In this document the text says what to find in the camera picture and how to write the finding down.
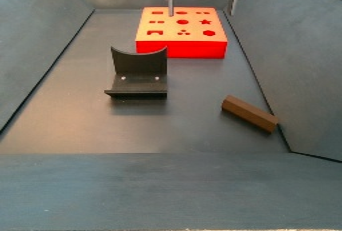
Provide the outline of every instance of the hole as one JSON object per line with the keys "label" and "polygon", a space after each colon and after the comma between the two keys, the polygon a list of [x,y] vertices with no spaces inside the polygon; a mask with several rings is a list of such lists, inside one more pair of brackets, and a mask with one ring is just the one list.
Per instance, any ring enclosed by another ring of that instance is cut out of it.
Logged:
{"label": "hole", "polygon": [[199,22],[202,23],[202,25],[206,25],[206,24],[210,25],[210,23],[211,23],[211,21],[210,21],[210,20],[206,20],[206,19],[200,20]]}
{"label": "hole", "polygon": [[180,24],[180,25],[186,25],[188,23],[188,21],[184,20],[184,19],[180,19],[180,20],[176,21],[176,23]]}
{"label": "hole", "polygon": [[203,31],[203,35],[206,35],[206,36],[212,36],[212,35],[215,35],[216,33],[214,32],[214,31],[211,31],[211,30],[206,30],[206,31]]}
{"label": "hole", "polygon": [[147,31],[147,35],[151,35],[151,34],[159,34],[159,35],[163,35],[163,30],[148,30]]}

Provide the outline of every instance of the black bracket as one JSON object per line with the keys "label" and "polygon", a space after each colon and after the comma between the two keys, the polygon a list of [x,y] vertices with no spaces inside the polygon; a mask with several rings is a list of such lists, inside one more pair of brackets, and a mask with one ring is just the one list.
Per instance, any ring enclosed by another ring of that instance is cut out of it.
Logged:
{"label": "black bracket", "polygon": [[104,93],[118,96],[167,96],[167,47],[144,54],[130,54],[111,47],[115,66],[112,89]]}

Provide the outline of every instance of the red shape sorter box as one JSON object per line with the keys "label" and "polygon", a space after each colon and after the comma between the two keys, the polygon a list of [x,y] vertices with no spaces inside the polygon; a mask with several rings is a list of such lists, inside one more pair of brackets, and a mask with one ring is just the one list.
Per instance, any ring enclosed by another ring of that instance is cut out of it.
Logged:
{"label": "red shape sorter box", "polygon": [[170,58],[224,58],[228,40],[214,8],[146,7],[136,33],[136,52],[167,46]]}

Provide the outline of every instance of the gray floor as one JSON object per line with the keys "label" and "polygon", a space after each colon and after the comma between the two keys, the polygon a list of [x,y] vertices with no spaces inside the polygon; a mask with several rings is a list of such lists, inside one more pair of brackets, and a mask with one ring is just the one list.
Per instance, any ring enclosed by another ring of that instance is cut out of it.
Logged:
{"label": "gray floor", "polygon": [[1,134],[0,229],[342,229],[342,165],[220,112],[267,105],[219,15],[226,59],[170,60],[167,101],[115,102],[140,11],[94,14]]}
{"label": "gray floor", "polygon": [[273,135],[223,114],[235,95],[267,111],[220,12],[222,59],[170,59],[167,100],[112,101],[110,47],[135,52],[139,10],[98,11],[4,132],[0,153],[287,152]]}

